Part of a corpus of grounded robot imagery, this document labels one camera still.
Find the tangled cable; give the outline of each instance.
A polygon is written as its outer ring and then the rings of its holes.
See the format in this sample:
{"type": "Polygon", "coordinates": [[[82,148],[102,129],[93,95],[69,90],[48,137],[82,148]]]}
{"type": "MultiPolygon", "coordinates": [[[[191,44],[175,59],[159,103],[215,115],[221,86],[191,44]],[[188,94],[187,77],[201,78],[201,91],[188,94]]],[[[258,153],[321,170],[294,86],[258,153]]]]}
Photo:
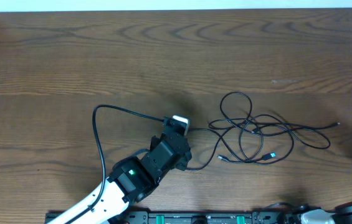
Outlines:
{"type": "Polygon", "coordinates": [[[211,121],[209,123],[209,128],[191,128],[190,131],[210,131],[214,134],[217,135],[218,140],[216,142],[216,144],[214,145],[214,149],[212,152],[212,155],[210,156],[209,160],[201,167],[197,167],[197,168],[187,168],[187,170],[190,171],[199,171],[203,168],[205,168],[213,159],[214,154],[216,153],[216,149],[220,143],[220,141],[222,141],[222,143],[225,145],[225,147],[228,149],[228,151],[235,157],[236,161],[234,160],[230,160],[229,158],[222,156],[222,155],[218,155],[217,157],[224,161],[224,162],[229,162],[229,163],[233,163],[233,164],[243,164],[243,163],[253,163],[253,164],[259,164],[259,165],[269,165],[269,164],[273,164],[279,161],[284,160],[286,157],[289,156],[289,154],[292,152],[293,147],[295,145],[295,139],[297,141],[300,141],[302,144],[308,146],[308,147],[312,147],[315,149],[328,149],[331,146],[331,142],[328,139],[328,137],[326,137],[323,133],[319,132],[319,130],[321,129],[328,129],[328,128],[332,128],[335,126],[340,125],[340,123],[333,123],[331,125],[325,126],[325,127],[321,127],[321,128],[315,128],[315,127],[310,127],[310,126],[305,126],[305,125],[301,125],[301,124],[293,124],[293,123],[284,123],[283,121],[281,121],[280,119],[269,115],[269,114],[260,114],[257,116],[252,117],[252,100],[249,98],[249,96],[247,96],[245,93],[241,93],[239,91],[234,91],[234,92],[230,92],[228,94],[226,94],[220,101],[220,111],[223,114],[224,118],[222,119],[216,119],[214,121],[211,121]],[[249,104],[250,104],[250,108],[249,108],[249,112],[247,114],[247,116],[245,118],[230,118],[228,117],[228,115],[224,112],[223,110],[223,101],[230,95],[232,94],[238,94],[238,95],[242,95],[244,97],[246,97],[249,100],[249,104]],[[256,122],[257,118],[260,117],[269,117],[272,118],[274,120],[276,120],[276,123],[260,123],[260,122],[256,122]],[[229,127],[226,128],[219,128],[217,126],[214,125],[214,123],[218,123],[221,121],[227,121],[228,123],[230,123],[231,125],[229,127]],[[254,125],[255,128],[251,131],[249,131],[247,129],[248,125],[254,125]],[[262,130],[264,128],[267,127],[276,127],[281,129],[282,131],[277,132],[277,133],[270,133],[270,134],[264,134],[262,132],[262,130]],[[226,135],[230,130],[237,128],[240,130],[239,133],[239,138],[238,138],[238,143],[239,143],[239,149],[242,153],[242,155],[244,156],[245,159],[239,157],[232,149],[231,147],[228,145],[228,143],[226,142],[226,140],[224,140],[224,135],[226,135]],[[312,131],[314,133],[319,134],[321,137],[323,137],[327,142],[328,145],[325,147],[318,147],[318,146],[313,146],[311,144],[306,143],[305,141],[301,140],[294,132],[298,131],[298,130],[307,130],[307,131],[312,131]],[[220,134],[218,132],[218,130],[223,130],[224,132],[222,134],[220,134]],[[260,136],[260,147],[259,150],[257,150],[257,152],[251,156],[251,157],[247,157],[243,148],[242,148],[242,134],[243,133],[249,133],[249,134],[253,134],[256,136],[260,136]],[[277,157],[277,155],[274,152],[268,153],[268,154],[264,154],[262,157],[255,159],[260,152],[263,149],[263,144],[264,144],[264,137],[272,137],[272,136],[279,136],[281,134],[288,134],[290,136],[291,139],[291,146],[289,151],[286,153],[286,155],[282,156],[282,157],[277,157]],[[274,161],[270,161],[270,162],[259,162],[259,161],[267,161],[269,159],[275,159],[274,161]]]}

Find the white background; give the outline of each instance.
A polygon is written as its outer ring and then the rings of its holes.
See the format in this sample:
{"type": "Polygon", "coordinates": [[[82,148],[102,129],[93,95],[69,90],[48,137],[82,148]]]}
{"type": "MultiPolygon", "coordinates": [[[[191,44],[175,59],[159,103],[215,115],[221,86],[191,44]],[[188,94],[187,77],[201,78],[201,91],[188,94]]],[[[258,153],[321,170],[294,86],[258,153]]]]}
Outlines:
{"type": "Polygon", "coordinates": [[[352,0],[0,0],[0,12],[352,7],[352,0]]]}

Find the wooden table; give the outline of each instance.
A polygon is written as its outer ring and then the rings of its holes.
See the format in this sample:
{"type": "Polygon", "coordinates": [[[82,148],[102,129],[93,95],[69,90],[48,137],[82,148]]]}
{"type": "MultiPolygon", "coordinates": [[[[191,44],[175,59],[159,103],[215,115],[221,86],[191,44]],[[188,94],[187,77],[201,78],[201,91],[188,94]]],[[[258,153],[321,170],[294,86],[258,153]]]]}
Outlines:
{"type": "MultiPolygon", "coordinates": [[[[206,127],[235,90],[252,98],[253,115],[341,122],[324,131],[332,146],[297,142],[271,166],[214,159],[200,172],[174,170],[136,206],[250,210],[288,201],[331,209],[352,201],[352,9],[0,14],[0,223],[43,223],[45,212],[68,209],[99,184],[94,106],[180,114],[206,127]]],[[[237,97],[225,105],[231,117],[248,109],[237,97]]],[[[97,119],[108,172],[162,131],[117,111],[97,119]]],[[[237,136],[227,136],[236,151],[237,136]]],[[[191,134],[189,165],[205,162],[215,141],[191,134]]],[[[253,153],[259,139],[242,142],[253,153]]],[[[289,147],[287,136],[265,139],[266,152],[289,147]]],[[[218,153],[229,155],[223,145],[218,153]]]]}

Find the wood grain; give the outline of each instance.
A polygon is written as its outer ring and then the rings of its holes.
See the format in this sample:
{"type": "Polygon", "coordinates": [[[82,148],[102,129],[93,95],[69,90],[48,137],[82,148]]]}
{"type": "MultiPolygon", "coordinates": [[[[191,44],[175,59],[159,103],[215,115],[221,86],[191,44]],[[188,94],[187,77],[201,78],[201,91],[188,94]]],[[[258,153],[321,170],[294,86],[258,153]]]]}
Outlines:
{"type": "MultiPolygon", "coordinates": [[[[42,223],[45,212],[66,210],[98,185],[95,105],[180,114],[205,127],[234,90],[252,98],[253,114],[342,125],[324,131],[327,151],[296,143],[271,166],[214,159],[201,172],[172,171],[136,206],[249,210],[288,201],[331,209],[352,201],[352,9],[0,14],[0,223],[42,223]]],[[[231,97],[225,109],[244,116],[247,101],[231,97]]],[[[162,130],[117,111],[97,119],[108,171],[162,130]]],[[[226,138],[237,151],[237,133],[226,138]]],[[[204,163],[215,141],[191,133],[190,166],[204,163]]],[[[259,140],[243,143],[253,153],[259,140]]],[[[264,147],[282,154],[289,145],[280,136],[264,147]]],[[[224,146],[218,153],[228,156],[224,146]]]]}

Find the green clip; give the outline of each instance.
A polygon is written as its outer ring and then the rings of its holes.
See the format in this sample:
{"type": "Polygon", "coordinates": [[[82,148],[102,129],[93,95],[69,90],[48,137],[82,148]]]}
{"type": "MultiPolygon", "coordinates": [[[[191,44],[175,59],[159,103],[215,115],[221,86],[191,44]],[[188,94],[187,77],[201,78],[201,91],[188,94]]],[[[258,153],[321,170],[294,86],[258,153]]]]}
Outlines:
{"type": "Polygon", "coordinates": [[[245,224],[245,216],[237,216],[237,224],[245,224]]]}
{"type": "Polygon", "coordinates": [[[163,215],[156,216],[156,224],[164,224],[164,216],[163,215]]]}

